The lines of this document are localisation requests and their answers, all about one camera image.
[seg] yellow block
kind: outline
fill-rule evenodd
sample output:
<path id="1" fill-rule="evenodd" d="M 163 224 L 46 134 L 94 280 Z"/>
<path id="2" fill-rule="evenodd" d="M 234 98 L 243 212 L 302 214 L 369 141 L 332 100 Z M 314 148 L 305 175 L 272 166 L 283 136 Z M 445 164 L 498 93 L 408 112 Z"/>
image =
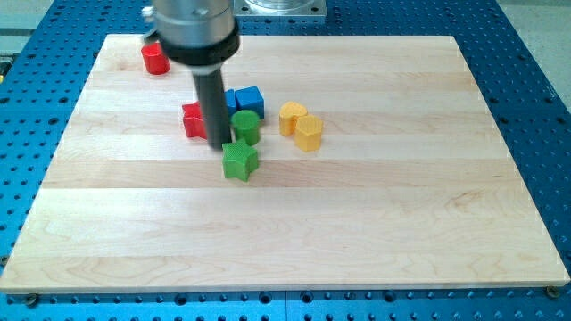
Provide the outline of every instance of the yellow block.
<path id="1" fill-rule="evenodd" d="M 317 151 L 322 132 L 323 120 L 313 115 L 302 116 L 295 125 L 295 144 L 304 152 Z"/>
<path id="2" fill-rule="evenodd" d="M 307 115 L 307 109 L 300 103 L 284 103 L 279 111 L 279 134 L 290 136 L 295 131 L 295 123 L 301 116 Z"/>

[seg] wooden board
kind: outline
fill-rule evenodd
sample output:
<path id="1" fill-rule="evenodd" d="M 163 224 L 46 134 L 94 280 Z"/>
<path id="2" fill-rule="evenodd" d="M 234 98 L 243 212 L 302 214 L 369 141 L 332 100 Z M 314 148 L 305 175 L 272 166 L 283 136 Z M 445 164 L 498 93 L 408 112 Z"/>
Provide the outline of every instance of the wooden board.
<path id="1" fill-rule="evenodd" d="M 243 37 L 228 87 L 266 99 L 260 168 L 187 139 L 189 70 L 108 36 L 4 292 L 563 285 L 569 276 L 452 37 Z M 282 103 L 325 121 L 318 152 Z"/>

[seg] blue cube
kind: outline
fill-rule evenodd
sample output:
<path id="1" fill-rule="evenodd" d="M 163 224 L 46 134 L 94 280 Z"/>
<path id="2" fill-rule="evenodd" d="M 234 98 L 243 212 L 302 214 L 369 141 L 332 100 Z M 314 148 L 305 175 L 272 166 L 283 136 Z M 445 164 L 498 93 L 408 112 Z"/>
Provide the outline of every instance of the blue cube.
<path id="1" fill-rule="evenodd" d="M 264 98 L 256 86 L 236 90 L 236 103 L 239 111 L 255 111 L 264 119 Z"/>
<path id="2" fill-rule="evenodd" d="M 236 106 L 236 94 L 234 89 L 228 89 L 224 95 L 226 96 L 226 106 L 228 107 L 228 116 L 232 118 L 238 111 L 238 107 Z"/>

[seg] silver metal plate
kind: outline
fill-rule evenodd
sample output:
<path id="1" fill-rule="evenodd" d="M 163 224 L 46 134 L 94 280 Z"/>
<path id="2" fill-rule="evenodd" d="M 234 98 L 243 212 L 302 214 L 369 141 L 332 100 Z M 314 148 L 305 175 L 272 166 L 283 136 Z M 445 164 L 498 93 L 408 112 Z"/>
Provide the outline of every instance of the silver metal plate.
<path id="1" fill-rule="evenodd" d="M 234 0 L 234 15 L 239 21 L 325 21 L 327 7 L 326 0 L 308 1 L 289 9 L 271 9 L 248 0 Z"/>

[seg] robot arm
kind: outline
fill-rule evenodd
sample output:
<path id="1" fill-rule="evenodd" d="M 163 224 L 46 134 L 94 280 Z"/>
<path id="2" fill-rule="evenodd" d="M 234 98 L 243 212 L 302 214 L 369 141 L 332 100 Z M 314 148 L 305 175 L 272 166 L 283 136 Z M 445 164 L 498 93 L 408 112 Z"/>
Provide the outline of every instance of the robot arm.
<path id="1" fill-rule="evenodd" d="M 147 18 L 153 16 L 163 52 L 190 66 L 208 143 L 221 149 L 231 135 L 220 67 L 240 46 L 230 1 L 153 0 L 153 9 L 146 10 Z"/>

